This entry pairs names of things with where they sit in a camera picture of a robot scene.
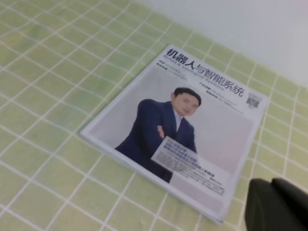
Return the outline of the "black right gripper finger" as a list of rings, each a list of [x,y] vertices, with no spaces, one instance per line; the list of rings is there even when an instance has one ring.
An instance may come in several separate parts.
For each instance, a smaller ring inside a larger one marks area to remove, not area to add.
[[[252,179],[245,207],[248,231],[306,231],[308,194],[281,179]]]

